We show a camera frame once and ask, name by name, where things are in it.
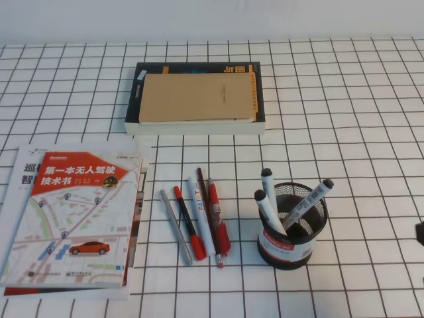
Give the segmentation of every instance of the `gray pen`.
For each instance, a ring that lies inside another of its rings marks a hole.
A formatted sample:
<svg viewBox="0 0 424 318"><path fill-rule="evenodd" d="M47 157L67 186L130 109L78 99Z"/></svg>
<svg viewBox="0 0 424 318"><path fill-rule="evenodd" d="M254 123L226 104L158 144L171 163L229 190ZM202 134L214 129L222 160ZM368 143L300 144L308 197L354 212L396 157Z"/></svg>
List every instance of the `gray pen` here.
<svg viewBox="0 0 424 318"><path fill-rule="evenodd" d="M168 200L168 196L166 195L165 190L160 190L160 196L162 197L162 201L165 204L165 210L170 218L174 234L177 236L178 243L180 245L180 252L183 255L185 263L190 266L193 264L193 260L191 259L191 255L188 251L186 241L184 240L183 234L181 233L180 226L178 225L177 219L175 218L174 211L172 210L171 203Z"/></svg>

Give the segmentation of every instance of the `grid tablecloth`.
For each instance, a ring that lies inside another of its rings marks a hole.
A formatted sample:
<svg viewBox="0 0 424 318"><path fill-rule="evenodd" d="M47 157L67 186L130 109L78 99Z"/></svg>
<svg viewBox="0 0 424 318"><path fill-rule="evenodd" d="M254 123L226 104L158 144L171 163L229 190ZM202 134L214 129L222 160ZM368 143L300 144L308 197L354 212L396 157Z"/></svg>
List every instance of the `grid tablecloth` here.
<svg viewBox="0 0 424 318"><path fill-rule="evenodd" d="M155 147L128 301L2 299L0 318L422 317L423 53L416 38L0 46L0 204L20 145L130 138L137 62L259 61L266 112L264 136L140 138ZM229 229L223 270L214 259L184 266L158 200L197 167L215 180ZM277 182L335 183L299 270L257 252L262 168Z"/></svg>

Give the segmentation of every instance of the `white wall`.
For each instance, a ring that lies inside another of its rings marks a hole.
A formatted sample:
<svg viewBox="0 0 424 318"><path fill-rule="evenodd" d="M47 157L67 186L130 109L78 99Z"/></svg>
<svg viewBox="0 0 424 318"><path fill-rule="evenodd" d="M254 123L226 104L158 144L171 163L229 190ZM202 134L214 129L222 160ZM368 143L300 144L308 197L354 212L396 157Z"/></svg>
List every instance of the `white wall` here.
<svg viewBox="0 0 424 318"><path fill-rule="evenodd" d="M420 35L423 0L1 0L0 43Z"/></svg>

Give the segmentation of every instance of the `black mesh pen holder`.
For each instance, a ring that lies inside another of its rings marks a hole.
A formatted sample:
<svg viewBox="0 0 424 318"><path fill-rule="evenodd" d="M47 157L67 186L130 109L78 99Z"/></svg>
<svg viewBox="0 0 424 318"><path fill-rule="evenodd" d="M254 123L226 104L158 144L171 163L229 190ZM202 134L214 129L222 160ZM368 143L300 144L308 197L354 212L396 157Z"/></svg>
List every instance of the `black mesh pen holder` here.
<svg viewBox="0 0 424 318"><path fill-rule="evenodd" d="M278 217L282 222L286 215L309 193L310 187L287 182L275 185ZM269 265L281 270L295 270L311 258L317 235L324 229L328 219L324 199L318 201L301 219L283 235L274 230L259 210L263 230L258 236L258 251Z"/></svg>

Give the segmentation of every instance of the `orange car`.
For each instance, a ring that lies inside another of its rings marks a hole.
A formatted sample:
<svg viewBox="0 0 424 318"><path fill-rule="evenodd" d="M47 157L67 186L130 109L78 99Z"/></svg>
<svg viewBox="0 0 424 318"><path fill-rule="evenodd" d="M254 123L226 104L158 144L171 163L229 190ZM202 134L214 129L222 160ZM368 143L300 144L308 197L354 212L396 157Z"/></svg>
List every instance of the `orange car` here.
<svg viewBox="0 0 424 318"><path fill-rule="evenodd" d="M86 242L81 245L73 246L69 249L69 253L76 255L78 253L99 253L100 255L110 251L109 244L102 242Z"/></svg>

